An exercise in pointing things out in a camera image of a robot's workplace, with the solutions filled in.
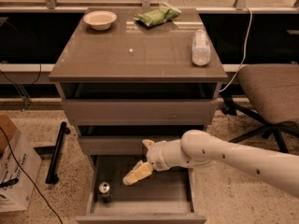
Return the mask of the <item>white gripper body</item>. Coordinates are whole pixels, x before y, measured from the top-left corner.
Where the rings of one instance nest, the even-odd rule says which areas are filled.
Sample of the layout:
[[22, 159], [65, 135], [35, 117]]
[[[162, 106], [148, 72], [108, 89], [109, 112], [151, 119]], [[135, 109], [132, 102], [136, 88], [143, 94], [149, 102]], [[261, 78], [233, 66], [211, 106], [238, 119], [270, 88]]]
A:
[[166, 164], [164, 159], [164, 145], [165, 141], [155, 142], [146, 154], [147, 162], [158, 172], [170, 169], [170, 166]]

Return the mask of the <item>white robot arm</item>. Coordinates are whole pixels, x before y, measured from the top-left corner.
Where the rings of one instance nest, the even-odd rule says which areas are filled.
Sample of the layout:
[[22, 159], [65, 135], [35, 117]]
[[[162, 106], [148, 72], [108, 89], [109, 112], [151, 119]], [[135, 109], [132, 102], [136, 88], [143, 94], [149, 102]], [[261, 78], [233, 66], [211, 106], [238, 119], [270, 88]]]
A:
[[193, 168], [220, 161], [263, 182], [299, 197], [299, 157], [223, 141], [209, 133], [190, 130], [173, 141], [144, 140], [146, 159], [123, 178], [129, 186], [154, 171], [172, 167]]

